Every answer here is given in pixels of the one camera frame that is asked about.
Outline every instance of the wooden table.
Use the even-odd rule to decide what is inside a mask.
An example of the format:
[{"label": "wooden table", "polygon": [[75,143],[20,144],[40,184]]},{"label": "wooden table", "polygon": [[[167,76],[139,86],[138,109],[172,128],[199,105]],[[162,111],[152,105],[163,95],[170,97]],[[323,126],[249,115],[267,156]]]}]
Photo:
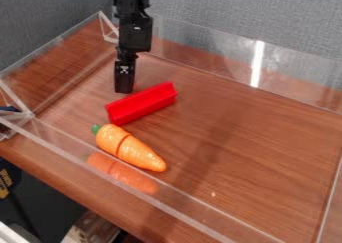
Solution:
[{"label": "wooden table", "polygon": [[[92,123],[107,122],[103,105],[123,97],[108,94],[115,49],[103,42],[98,27],[98,22],[88,24],[18,69],[8,82],[38,118],[91,145]],[[249,69],[229,58],[205,56],[203,51],[156,39],[156,47],[160,43],[174,55],[186,49],[185,60],[203,56]],[[83,76],[75,78],[80,71]],[[341,162],[342,117],[142,54],[136,91],[166,80],[179,91],[177,104],[124,126],[166,159],[167,172],[151,175],[257,228],[258,242],[313,242]],[[295,85],[311,87],[313,93],[318,88],[306,82]],[[142,240],[215,242],[24,136],[0,143],[0,155]],[[191,209],[191,203],[179,204]],[[339,242],[338,227],[333,221],[326,242]],[[234,222],[230,228],[225,233],[233,240],[255,242],[255,231]]]}]

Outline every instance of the gray fabric wall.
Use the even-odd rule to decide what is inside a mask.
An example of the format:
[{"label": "gray fabric wall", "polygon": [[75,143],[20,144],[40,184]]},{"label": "gray fabric wall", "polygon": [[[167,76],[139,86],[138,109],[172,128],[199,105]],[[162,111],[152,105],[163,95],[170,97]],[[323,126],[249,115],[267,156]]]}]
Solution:
[{"label": "gray fabric wall", "polygon": [[0,70],[32,52],[111,0],[0,0]]},{"label": "gray fabric wall", "polygon": [[151,3],[150,11],[156,14],[342,60],[342,0],[151,0]]}]

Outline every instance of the wooden surface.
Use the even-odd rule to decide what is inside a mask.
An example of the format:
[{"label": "wooden surface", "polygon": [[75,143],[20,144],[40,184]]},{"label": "wooden surface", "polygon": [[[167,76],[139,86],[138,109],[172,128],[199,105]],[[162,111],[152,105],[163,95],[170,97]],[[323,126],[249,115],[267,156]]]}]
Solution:
[{"label": "wooden surface", "polygon": [[[123,97],[112,92],[108,57],[114,48],[100,38],[83,39],[94,35],[96,27],[91,24],[68,39],[67,46],[50,50],[20,70],[11,83],[16,91],[23,91],[32,109],[40,106],[42,96],[51,100],[44,109],[38,109],[39,119],[92,145],[90,127],[107,122],[103,106]],[[66,51],[83,52],[84,56],[68,56]],[[102,66],[92,65],[91,59],[103,52]],[[66,70],[66,59],[72,69]],[[46,69],[51,64],[55,71]],[[51,91],[84,68],[72,87],[63,88],[67,91],[59,98],[51,98]],[[279,240],[313,242],[341,158],[339,115],[140,55],[136,91],[166,80],[179,91],[177,104],[124,126],[168,163],[167,172],[152,175]],[[1,156],[144,241],[213,241],[24,137],[3,142],[0,148]],[[181,204],[191,209],[191,203]],[[243,226],[231,228],[226,236],[255,242]]]}]

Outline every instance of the transparent plastic bin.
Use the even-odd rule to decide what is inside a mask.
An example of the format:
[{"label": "transparent plastic bin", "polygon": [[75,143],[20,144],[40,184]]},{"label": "transparent plastic bin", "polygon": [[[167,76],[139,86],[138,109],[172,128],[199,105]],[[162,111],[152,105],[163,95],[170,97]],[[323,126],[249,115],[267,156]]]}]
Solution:
[{"label": "transparent plastic bin", "polygon": [[3,105],[22,110],[0,116],[3,139],[30,138],[221,242],[334,242],[341,64],[154,17],[135,91],[172,81],[179,98],[124,129],[168,170],[150,173],[111,158],[156,191],[86,162],[95,152],[108,155],[90,128],[108,123],[104,105],[124,97],[112,82],[118,30],[102,12],[1,72]]}]

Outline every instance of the red block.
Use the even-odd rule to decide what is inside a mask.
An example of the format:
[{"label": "red block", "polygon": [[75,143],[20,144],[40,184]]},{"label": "red block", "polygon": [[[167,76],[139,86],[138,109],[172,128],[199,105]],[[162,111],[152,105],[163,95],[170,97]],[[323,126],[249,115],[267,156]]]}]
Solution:
[{"label": "red block", "polygon": [[144,91],[106,105],[112,124],[123,124],[164,108],[177,100],[177,90],[171,82],[162,83]]}]

